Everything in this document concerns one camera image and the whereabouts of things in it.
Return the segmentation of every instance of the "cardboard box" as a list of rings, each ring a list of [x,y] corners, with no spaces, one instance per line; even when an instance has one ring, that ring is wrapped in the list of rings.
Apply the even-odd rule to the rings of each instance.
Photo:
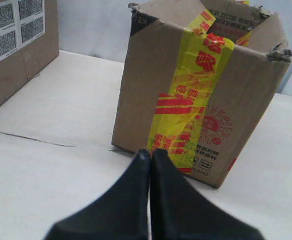
[[[57,0],[0,0],[0,105],[58,54]]]
[[[198,0],[130,5],[131,36],[112,144],[133,152],[147,146],[158,97],[171,92],[175,81],[185,29],[199,19],[198,13],[209,19],[207,8],[216,17],[210,32],[233,41],[246,34],[249,39],[247,47],[233,46],[199,116],[200,138],[192,147],[191,159],[186,157],[187,150],[180,152],[180,157],[191,163],[190,168],[178,166],[182,172],[218,188],[269,105],[290,59],[289,51],[284,50],[287,40],[278,14],[268,17],[258,8],[233,0],[202,2],[205,6]],[[170,153],[173,146],[177,145],[169,145]],[[165,144],[159,143],[158,147],[165,148]]]

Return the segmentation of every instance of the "white table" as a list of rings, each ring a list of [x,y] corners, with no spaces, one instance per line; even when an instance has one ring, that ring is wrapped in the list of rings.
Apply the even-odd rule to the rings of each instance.
[[[42,239],[128,166],[110,145],[122,70],[62,51],[0,107],[0,240]],[[292,240],[292,97],[276,94],[219,190],[189,181],[266,239]]]

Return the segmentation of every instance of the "black corner label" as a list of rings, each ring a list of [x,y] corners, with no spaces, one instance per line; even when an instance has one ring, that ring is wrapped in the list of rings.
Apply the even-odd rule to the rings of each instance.
[[[139,32],[156,20],[158,20],[158,18],[141,13],[137,10],[132,10],[130,36]]]

